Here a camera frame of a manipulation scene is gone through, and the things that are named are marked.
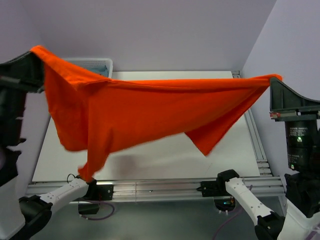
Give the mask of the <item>orange t-shirt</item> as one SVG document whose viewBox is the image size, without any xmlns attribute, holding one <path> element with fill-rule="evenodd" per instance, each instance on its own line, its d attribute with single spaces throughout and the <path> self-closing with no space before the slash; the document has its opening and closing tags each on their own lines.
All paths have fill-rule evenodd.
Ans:
<svg viewBox="0 0 320 240">
<path fill-rule="evenodd" d="M 142 180 L 260 175 L 245 120 L 271 75 L 118 72 L 108 78 L 42 46 L 51 116 L 33 180 Z"/>
</svg>

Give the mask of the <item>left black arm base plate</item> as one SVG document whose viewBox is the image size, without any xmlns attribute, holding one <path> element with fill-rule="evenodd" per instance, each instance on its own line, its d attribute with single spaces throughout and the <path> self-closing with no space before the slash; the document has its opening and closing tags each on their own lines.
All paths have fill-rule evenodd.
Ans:
<svg viewBox="0 0 320 240">
<path fill-rule="evenodd" d="M 89 185 L 87 193 L 77 200 L 84 201 L 110 201 L 113 198 L 113 184 Z"/>
</svg>

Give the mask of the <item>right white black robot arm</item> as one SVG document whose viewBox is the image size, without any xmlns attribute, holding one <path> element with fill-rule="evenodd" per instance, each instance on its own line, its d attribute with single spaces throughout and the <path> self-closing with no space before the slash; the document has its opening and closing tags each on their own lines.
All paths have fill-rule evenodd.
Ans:
<svg viewBox="0 0 320 240">
<path fill-rule="evenodd" d="M 234 170 L 217 175 L 216 189 L 238 201 L 259 240 L 308 240 L 320 231 L 320 102 L 273 77 L 269 108 L 271 119 L 284 122 L 288 167 L 296 172 L 284 175 L 285 216 L 262 204 Z"/>
</svg>

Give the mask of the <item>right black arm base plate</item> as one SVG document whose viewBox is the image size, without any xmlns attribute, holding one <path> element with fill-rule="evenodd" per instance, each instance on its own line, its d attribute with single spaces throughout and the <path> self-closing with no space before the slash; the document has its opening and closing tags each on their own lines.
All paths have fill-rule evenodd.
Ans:
<svg viewBox="0 0 320 240">
<path fill-rule="evenodd" d="M 213 180 L 201 181 L 200 186 L 196 188 L 197 192 L 201 192 L 202 197 L 225 197 L 231 196 L 226 191 L 226 182 L 230 180 Z"/>
</svg>

